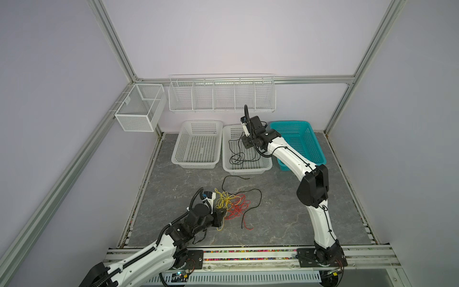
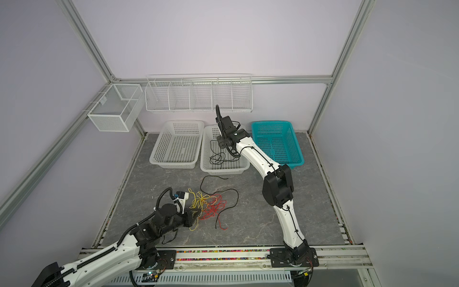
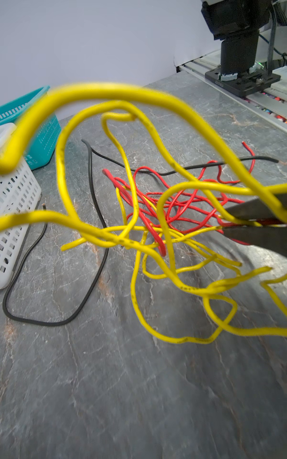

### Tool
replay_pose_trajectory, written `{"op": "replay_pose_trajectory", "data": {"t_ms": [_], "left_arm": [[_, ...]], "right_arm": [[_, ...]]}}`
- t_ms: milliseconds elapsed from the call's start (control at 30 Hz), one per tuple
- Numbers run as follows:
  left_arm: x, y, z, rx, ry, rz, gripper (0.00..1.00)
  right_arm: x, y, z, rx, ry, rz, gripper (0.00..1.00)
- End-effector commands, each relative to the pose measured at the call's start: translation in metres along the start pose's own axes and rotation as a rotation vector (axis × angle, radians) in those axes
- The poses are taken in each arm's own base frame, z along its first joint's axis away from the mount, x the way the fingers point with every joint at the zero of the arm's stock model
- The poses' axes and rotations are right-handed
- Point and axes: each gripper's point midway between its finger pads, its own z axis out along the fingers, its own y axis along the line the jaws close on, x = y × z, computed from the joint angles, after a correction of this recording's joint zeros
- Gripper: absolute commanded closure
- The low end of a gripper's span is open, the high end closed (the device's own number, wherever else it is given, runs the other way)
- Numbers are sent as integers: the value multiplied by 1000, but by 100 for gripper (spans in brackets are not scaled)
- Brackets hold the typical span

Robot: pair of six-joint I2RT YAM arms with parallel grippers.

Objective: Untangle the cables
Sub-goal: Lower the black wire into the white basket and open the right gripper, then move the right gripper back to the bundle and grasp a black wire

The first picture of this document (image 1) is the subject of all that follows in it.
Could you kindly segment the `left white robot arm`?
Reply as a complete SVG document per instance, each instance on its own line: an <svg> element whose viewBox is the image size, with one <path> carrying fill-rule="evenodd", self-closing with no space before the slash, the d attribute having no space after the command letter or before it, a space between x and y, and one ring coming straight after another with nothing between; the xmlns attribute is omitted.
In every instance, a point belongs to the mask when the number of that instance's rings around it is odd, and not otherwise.
<svg viewBox="0 0 459 287"><path fill-rule="evenodd" d="M224 209L209 209L199 203L163 227L157 240L134 255L117 263L93 266L81 287L139 287L152 277L184 262L188 245L195 236L210 227L220 227Z"/></svg>

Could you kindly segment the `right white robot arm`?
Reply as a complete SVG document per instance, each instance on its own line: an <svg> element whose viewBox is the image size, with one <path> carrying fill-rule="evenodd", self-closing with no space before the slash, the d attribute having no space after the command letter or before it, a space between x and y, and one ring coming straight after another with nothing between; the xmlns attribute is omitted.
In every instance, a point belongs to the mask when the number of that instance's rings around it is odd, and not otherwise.
<svg viewBox="0 0 459 287"><path fill-rule="evenodd" d="M246 148L254 148L265 158L281 160L299 180L296 190L299 201L306 206L314 230L315 261L327 266L333 263L347 265L344 251L333 231L328 209L329 172L291 147L276 130L268 130L259 117L251 117L248 109L240 119Z"/></svg>

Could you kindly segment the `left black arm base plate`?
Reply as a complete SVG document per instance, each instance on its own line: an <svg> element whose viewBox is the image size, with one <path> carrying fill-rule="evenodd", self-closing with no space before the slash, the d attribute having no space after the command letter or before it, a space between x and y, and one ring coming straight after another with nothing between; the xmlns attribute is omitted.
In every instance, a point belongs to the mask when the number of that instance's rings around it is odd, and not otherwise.
<svg viewBox="0 0 459 287"><path fill-rule="evenodd" d="M201 249L186 249L175 255L172 269L201 270L204 263L204 251Z"/></svg>

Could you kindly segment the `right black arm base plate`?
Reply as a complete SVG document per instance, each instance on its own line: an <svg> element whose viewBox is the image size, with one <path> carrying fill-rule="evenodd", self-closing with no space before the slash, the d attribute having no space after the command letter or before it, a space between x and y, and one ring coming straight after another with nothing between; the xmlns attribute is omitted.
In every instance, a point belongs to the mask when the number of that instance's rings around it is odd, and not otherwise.
<svg viewBox="0 0 459 287"><path fill-rule="evenodd" d="M347 267L348 262L341 247L298 248L295 258L300 267Z"/></svg>

